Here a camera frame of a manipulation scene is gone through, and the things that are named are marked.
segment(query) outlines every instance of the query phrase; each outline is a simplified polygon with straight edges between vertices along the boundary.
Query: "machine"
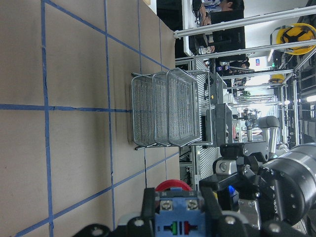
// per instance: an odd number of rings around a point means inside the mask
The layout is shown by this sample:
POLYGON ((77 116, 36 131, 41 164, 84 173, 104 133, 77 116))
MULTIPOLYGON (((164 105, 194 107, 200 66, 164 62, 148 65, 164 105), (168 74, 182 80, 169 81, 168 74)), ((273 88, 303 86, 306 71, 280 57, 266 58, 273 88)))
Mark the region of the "machine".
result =
POLYGON ((200 181, 200 192, 147 188, 139 216, 112 232, 89 225, 75 237, 306 236, 291 225, 316 206, 316 144, 271 160, 266 142, 220 149, 222 157, 214 163, 214 174, 200 181), (240 213, 232 211, 236 200, 240 213))

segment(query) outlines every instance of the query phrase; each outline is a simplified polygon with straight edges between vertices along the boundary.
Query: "yellow hard hat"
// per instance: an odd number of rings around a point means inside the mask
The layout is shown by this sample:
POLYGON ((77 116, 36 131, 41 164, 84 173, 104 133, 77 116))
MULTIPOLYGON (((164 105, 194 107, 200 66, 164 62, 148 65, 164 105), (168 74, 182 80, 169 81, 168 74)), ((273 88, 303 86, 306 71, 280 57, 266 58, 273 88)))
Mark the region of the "yellow hard hat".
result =
POLYGON ((282 83, 284 81, 284 76, 282 74, 275 74, 271 76, 269 80, 270 83, 282 83))
MULTIPOLYGON (((276 30, 278 30, 276 35, 277 44, 316 39, 315 28, 306 23, 295 23, 291 26, 282 26, 280 28, 276 28, 276 30)), ((315 45, 287 48, 284 52, 292 55, 301 55, 308 53, 314 47, 315 45)))

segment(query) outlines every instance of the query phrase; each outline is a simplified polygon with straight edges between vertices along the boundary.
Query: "ceiling light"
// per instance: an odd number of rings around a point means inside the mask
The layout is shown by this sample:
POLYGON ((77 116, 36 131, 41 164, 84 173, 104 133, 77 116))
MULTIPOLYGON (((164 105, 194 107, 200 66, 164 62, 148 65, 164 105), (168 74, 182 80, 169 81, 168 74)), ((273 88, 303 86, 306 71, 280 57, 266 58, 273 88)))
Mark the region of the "ceiling light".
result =
POLYGON ((308 96, 306 98, 307 102, 313 102, 313 101, 316 101, 316 95, 311 95, 311 96, 308 96))

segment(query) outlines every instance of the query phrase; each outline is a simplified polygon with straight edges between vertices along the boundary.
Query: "stacked wire baskets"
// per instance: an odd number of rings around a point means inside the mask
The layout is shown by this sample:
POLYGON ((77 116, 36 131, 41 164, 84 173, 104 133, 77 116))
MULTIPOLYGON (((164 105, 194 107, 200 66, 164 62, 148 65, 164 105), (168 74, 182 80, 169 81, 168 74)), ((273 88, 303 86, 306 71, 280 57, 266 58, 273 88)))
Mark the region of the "stacked wire baskets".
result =
POLYGON ((182 147, 200 139, 198 83, 176 68, 132 80, 134 142, 182 147))

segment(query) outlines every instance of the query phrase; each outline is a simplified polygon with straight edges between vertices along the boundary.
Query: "basket handle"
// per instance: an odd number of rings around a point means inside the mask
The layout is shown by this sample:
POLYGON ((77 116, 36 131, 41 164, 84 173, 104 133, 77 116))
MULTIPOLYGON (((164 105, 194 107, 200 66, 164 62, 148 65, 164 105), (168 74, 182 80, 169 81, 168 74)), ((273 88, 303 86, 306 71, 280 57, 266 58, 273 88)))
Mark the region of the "basket handle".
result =
POLYGON ((188 144, 188 146, 211 146, 211 145, 213 145, 213 143, 209 141, 196 141, 196 142, 191 142, 188 144))

